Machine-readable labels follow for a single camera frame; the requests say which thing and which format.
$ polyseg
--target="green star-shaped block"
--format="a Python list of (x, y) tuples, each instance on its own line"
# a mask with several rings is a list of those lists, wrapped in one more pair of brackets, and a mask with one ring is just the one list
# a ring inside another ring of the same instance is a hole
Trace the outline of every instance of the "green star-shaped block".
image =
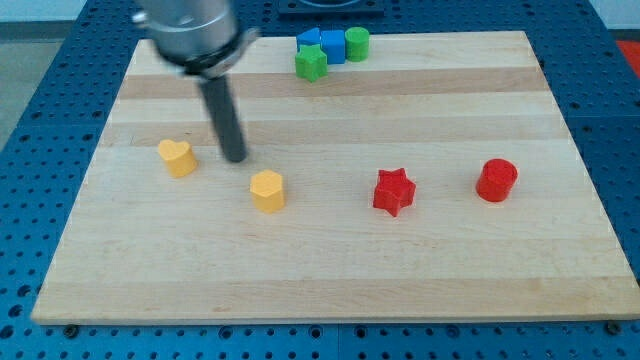
[(300, 45), (296, 55), (296, 76), (310, 82), (327, 75), (327, 54), (322, 52), (320, 45)]

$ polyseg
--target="red cylinder block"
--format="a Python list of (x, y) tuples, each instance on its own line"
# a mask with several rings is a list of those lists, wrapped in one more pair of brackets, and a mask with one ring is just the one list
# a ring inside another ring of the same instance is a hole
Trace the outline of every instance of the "red cylinder block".
[(476, 183), (478, 195), (491, 202), (505, 200), (518, 179), (518, 169), (504, 159), (491, 159), (484, 164)]

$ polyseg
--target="green block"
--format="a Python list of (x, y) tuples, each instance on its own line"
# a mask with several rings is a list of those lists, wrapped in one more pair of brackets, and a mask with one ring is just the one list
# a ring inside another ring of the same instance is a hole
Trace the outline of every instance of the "green block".
[(363, 61), (369, 56), (369, 31), (363, 27), (349, 28), (344, 33), (347, 60)]
[(326, 75), (327, 55), (320, 45), (300, 45), (300, 52), (296, 55), (296, 76), (314, 82)]

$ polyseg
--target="blue pegboard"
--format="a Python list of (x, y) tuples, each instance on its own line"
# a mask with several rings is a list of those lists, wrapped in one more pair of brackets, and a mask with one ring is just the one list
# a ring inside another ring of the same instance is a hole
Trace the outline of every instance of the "blue pegboard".
[[(309, 27), (372, 33), (524, 30), (625, 253), (640, 276), (640, 96), (587, 0), (386, 0), (384, 16), (279, 16), (236, 4), (267, 36)], [(0, 154), (0, 359), (639, 358), (640, 322), (62, 327), (31, 312), (142, 33), (129, 0), (89, 0)]]

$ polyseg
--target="yellow heart-shaped block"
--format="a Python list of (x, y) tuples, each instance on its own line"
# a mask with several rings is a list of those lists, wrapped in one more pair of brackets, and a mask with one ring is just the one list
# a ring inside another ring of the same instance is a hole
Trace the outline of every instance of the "yellow heart-shaped block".
[(175, 178), (188, 175), (198, 167), (191, 144), (186, 141), (162, 140), (158, 144), (158, 154), (164, 160), (169, 174)]

